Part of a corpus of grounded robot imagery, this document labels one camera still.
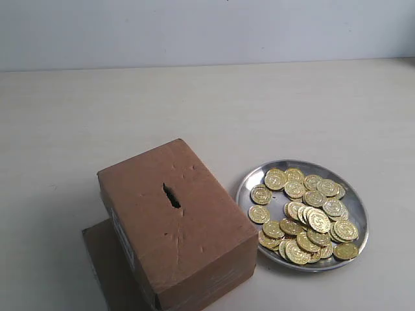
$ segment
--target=box top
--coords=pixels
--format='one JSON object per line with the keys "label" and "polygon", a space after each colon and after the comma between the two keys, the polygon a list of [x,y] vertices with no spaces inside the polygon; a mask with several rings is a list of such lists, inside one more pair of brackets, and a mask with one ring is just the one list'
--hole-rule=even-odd
{"label": "box top", "polygon": [[257,233],[181,139],[98,177],[156,294]]}

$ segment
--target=plate rim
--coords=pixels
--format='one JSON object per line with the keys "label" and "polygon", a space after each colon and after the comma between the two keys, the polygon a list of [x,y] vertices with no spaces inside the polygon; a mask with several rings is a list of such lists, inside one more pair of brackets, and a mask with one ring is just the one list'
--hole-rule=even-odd
{"label": "plate rim", "polygon": [[[323,167],[322,165],[313,163],[313,162],[308,162],[308,161],[303,161],[303,160],[297,160],[297,159],[280,159],[280,160],[275,160],[275,161],[269,161],[266,163],[263,163],[262,165],[259,165],[258,167],[255,167],[253,170],[251,170],[249,173],[247,173],[247,175],[245,175],[245,177],[242,179],[241,183],[239,184],[238,187],[238,191],[236,192],[236,196],[235,196],[235,201],[237,203],[237,205],[239,206],[239,208],[242,209],[242,207],[239,205],[239,195],[241,193],[241,189],[243,187],[243,185],[245,184],[246,180],[257,170],[259,170],[260,168],[263,168],[271,163],[275,163],[275,162],[284,162],[284,161],[294,161],[294,162],[300,162],[303,164],[311,164],[314,165],[316,167],[320,167],[324,170],[328,170],[330,173],[332,173],[333,175],[335,175],[338,179],[341,179],[356,195],[357,199],[360,201],[361,206],[363,208],[363,212],[364,215],[366,217],[366,232],[364,234],[363,237],[363,241],[361,246],[359,247],[359,255],[362,253],[363,249],[366,247],[367,241],[368,241],[368,237],[369,237],[369,219],[368,219],[368,211],[366,210],[366,207],[363,204],[363,201],[361,200],[361,197],[359,196],[359,194],[357,193],[357,191],[342,177],[340,177],[338,174],[334,173],[332,170]],[[334,266],[329,266],[329,267],[321,267],[321,268],[309,268],[309,267],[305,267],[305,266],[297,266],[295,264],[291,264],[290,262],[287,262],[283,259],[278,260],[277,258],[273,257],[272,255],[268,254],[265,249],[263,249],[261,247],[261,245],[258,244],[258,250],[264,254],[266,257],[268,257],[269,259],[271,259],[274,262],[277,262],[278,264],[281,264],[282,266],[288,267],[290,269],[294,269],[297,271],[307,271],[307,272],[323,272],[323,271],[329,271],[329,270],[334,270],[337,268],[341,268],[347,264],[349,264],[350,262],[354,261],[357,257],[353,258],[353,259],[349,259],[349,260],[344,260],[342,262],[339,262],[338,264],[334,265]]]}

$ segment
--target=label on box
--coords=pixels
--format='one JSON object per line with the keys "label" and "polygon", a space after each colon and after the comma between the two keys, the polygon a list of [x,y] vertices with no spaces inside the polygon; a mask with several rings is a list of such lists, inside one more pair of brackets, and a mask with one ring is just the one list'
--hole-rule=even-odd
{"label": "label on box", "polygon": [[113,209],[111,209],[111,217],[114,223],[115,231],[117,232],[119,240],[121,241],[124,251],[126,253],[128,263],[130,264],[131,270],[134,271],[134,252],[127,239],[127,236],[124,233],[123,227],[121,227],[121,224],[119,223],[118,216]]}

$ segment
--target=coin slot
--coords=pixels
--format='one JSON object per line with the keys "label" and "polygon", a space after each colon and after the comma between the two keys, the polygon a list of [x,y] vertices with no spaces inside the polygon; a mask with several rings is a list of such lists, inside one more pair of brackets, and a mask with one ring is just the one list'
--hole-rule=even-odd
{"label": "coin slot", "polygon": [[165,183],[163,183],[163,190],[166,193],[166,196],[169,199],[171,206],[173,206],[175,209],[179,209],[181,205],[179,201],[176,199],[176,196],[174,195],[172,189],[166,186]]}

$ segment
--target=round plate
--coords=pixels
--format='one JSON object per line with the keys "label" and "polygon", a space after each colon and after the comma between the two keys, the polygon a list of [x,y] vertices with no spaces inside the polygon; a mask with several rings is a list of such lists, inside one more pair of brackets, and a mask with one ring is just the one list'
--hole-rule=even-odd
{"label": "round plate", "polygon": [[[336,175],[332,171],[324,167],[321,167],[320,165],[297,160],[279,160],[265,163],[264,165],[257,167],[244,178],[236,194],[236,202],[246,213],[246,215],[248,215],[249,208],[255,205],[255,203],[251,200],[250,197],[251,189],[256,185],[263,183],[265,174],[268,172],[268,170],[274,167],[279,168],[282,171],[286,170],[289,167],[296,167],[299,168],[305,176],[310,174],[316,174],[323,178],[332,179],[335,182],[341,184],[346,190],[346,195],[343,197],[343,199],[341,199],[341,201],[348,208],[349,220],[353,222],[359,230],[359,238],[353,241],[353,243],[355,243],[355,245],[358,247],[359,254],[362,252],[368,240],[368,220],[366,210],[363,207],[362,201],[358,197],[357,193],[353,190],[353,188],[344,179],[342,179],[340,176]],[[290,200],[288,199],[288,197],[286,197],[284,191],[272,192],[271,202],[267,205],[271,213],[271,220],[280,221],[281,219],[286,218],[286,216],[284,215],[283,207],[287,202],[290,202]],[[262,225],[255,224],[255,226],[258,230],[261,230],[262,228]],[[258,248],[262,253],[264,253],[268,258],[272,259],[273,261],[278,262],[279,264],[282,264],[283,266],[286,266],[288,268],[301,271],[320,272],[331,270],[344,266],[354,260],[351,259],[341,261],[337,260],[334,256],[331,256],[328,259],[322,259],[314,264],[305,264],[303,266],[298,266],[291,262],[285,261],[282,257],[275,254],[273,251],[270,251],[269,249],[264,248],[261,245],[258,245]]]}

